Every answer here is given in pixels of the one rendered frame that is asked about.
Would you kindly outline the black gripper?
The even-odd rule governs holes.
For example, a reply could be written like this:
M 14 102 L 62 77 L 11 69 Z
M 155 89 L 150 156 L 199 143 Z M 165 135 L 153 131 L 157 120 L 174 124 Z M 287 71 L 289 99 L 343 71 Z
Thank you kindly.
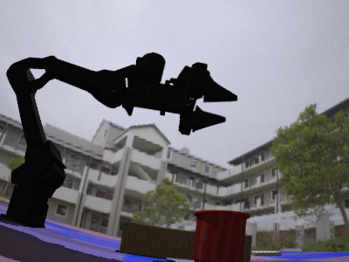
M 237 96 L 220 86 L 210 77 L 208 64 L 196 62 L 191 66 L 188 86 L 170 85 L 170 80 L 158 87 L 155 110 L 165 116 L 165 112 L 179 114 L 179 131 L 190 135 L 192 132 L 225 122 L 225 117 L 203 111 L 195 103 L 203 96 L 203 103 L 237 101 Z M 195 108 L 195 111 L 194 111 Z

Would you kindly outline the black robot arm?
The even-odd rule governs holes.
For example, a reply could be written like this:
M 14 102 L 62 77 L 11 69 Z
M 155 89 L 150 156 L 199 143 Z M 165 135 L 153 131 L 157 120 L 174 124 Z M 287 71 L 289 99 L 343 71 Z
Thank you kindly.
M 44 134 L 35 100 L 37 90 L 52 79 L 60 80 L 87 91 L 105 107 L 122 105 L 127 114 L 132 115 L 134 107 L 155 110 L 165 63 L 163 56 L 155 52 L 138 57 L 136 65 L 116 71 L 102 69 L 95 72 L 52 55 L 29 57 L 13 63 L 6 76 L 17 97 L 27 149 L 25 163 L 11 171 L 10 180 L 16 185 L 6 215 L 0 216 L 20 224 L 45 228 L 48 198 L 65 180 L 66 166 L 62 156 Z M 32 68 L 45 69 L 46 72 L 34 79 Z

